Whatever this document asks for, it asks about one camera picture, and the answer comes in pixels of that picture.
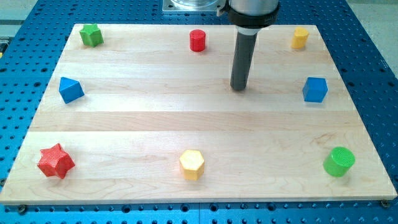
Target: blue metal breadboard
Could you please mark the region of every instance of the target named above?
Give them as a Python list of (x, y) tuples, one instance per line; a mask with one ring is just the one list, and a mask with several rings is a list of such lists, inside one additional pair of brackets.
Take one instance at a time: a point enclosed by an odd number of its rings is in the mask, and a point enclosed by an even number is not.
[[(315, 24), (395, 187), (398, 80), (346, 1), (280, 0), (278, 24)], [(159, 0), (39, 0), (0, 59), (0, 179), (12, 167), (75, 23), (228, 24), (214, 13), (163, 14)], [(398, 201), (0, 205), (5, 223), (398, 223)]]

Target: wooden board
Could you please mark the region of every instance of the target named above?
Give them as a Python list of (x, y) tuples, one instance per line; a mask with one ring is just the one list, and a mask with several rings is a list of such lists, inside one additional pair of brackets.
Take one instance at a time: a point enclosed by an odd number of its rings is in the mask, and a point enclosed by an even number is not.
[[(105, 44), (84, 46), (77, 24), (1, 192), (5, 204), (392, 199), (396, 191), (315, 26), (303, 50), (295, 26), (258, 35), (247, 90), (229, 76), (234, 26), (99, 25)], [(204, 52), (188, 34), (207, 33)], [(60, 77), (86, 95), (65, 105)], [(305, 103), (307, 77), (327, 79), (322, 104)], [(46, 178), (39, 150), (60, 142), (76, 163)], [(355, 165), (323, 170), (336, 146)], [(205, 173), (182, 178), (178, 158), (201, 150)]]

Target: blue cube block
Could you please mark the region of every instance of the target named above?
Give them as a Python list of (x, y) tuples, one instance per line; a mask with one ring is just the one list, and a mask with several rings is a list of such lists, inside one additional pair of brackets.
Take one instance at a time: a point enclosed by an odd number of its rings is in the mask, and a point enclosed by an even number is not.
[(303, 87), (304, 101), (322, 103), (328, 86), (324, 78), (308, 77)]
[(78, 81), (65, 77), (61, 77), (59, 92), (65, 103), (70, 103), (85, 95)]

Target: red star block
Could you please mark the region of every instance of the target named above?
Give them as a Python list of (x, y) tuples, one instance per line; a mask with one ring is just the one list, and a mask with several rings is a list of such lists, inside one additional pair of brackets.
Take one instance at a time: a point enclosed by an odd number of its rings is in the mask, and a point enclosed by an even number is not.
[(40, 150), (42, 158), (37, 166), (46, 175), (46, 177), (57, 176), (61, 179), (65, 178), (68, 170), (75, 166), (68, 153), (62, 150), (58, 143), (50, 149)]

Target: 3d printed block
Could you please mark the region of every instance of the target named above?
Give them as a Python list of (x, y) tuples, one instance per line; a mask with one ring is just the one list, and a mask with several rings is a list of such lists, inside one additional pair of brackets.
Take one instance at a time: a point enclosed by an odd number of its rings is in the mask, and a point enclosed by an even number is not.
[(97, 24), (84, 24), (83, 29), (80, 31), (80, 36), (84, 45), (95, 47), (104, 42)]
[(65, 103), (70, 103), (85, 95), (78, 81), (65, 77), (61, 77), (59, 92)]
[(292, 40), (292, 48), (293, 49), (301, 49), (307, 43), (308, 35), (310, 33), (303, 27), (296, 27), (294, 30), (293, 40)]
[(304, 101), (322, 103), (327, 92), (328, 85), (324, 78), (308, 77), (303, 87)]
[(194, 52), (201, 52), (206, 47), (206, 33), (196, 29), (189, 33), (189, 47)]
[(350, 150), (336, 147), (323, 162), (323, 168), (333, 177), (342, 177), (354, 163), (355, 156)]
[(37, 166), (45, 174), (46, 177), (57, 176), (61, 179), (65, 178), (68, 170), (75, 166), (68, 153), (62, 150), (58, 143), (50, 149), (40, 150), (42, 158)]
[(205, 172), (205, 160), (197, 150), (186, 150), (180, 157), (180, 170), (186, 180), (198, 180)]

